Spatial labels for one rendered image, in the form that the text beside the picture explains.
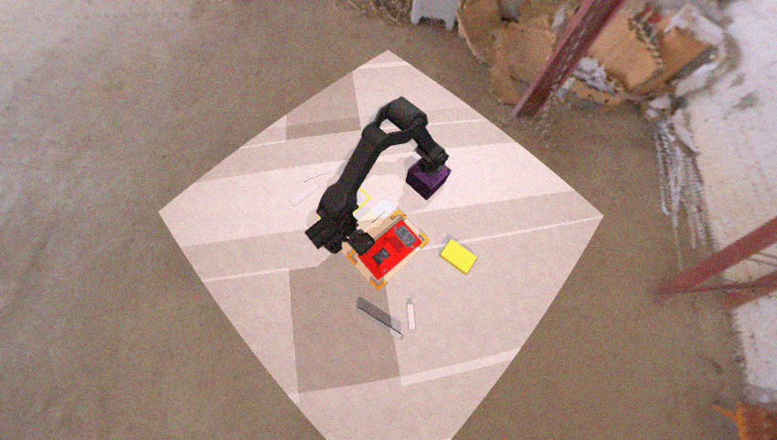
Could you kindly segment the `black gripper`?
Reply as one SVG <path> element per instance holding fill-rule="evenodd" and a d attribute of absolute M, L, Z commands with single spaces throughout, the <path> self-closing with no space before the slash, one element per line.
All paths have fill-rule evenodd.
<path fill-rule="evenodd" d="M 354 217 L 354 223 L 349 228 L 338 232 L 344 237 L 349 237 L 346 242 L 359 256 L 363 256 L 375 244 L 375 240 L 361 228 L 356 229 L 358 226 L 357 219 Z"/>

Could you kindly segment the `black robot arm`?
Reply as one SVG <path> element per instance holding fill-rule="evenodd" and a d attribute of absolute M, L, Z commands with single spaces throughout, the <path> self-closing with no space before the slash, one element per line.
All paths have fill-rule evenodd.
<path fill-rule="evenodd" d="M 386 134 L 379 128 L 386 119 L 400 131 Z M 317 249 L 324 246 L 331 254 L 337 254 L 342 242 L 348 241 L 338 231 L 354 223 L 353 212 L 359 207 L 357 191 L 380 153 L 388 147 L 414 139 L 418 144 L 415 151 L 423 158 L 418 164 L 421 170 L 429 177 L 442 170 L 450 155 L 432 139 L 427 126 L 427 115 L 403 96 L 379 108 L 374 121 L 363 129 L 342 176 L 324 192 L 316 210 L 322 219 L 305 231 Z"/>

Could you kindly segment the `yellow rectangular block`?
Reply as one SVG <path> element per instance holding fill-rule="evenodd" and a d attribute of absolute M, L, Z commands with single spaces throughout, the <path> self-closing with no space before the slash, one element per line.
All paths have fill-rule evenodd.
<path fill-rule="evenodd" d="M 446 260 L 463 274 L 467 274 L 477 258 L 477 256 L 452 239 L 447 242 L 438 257 Z"/>

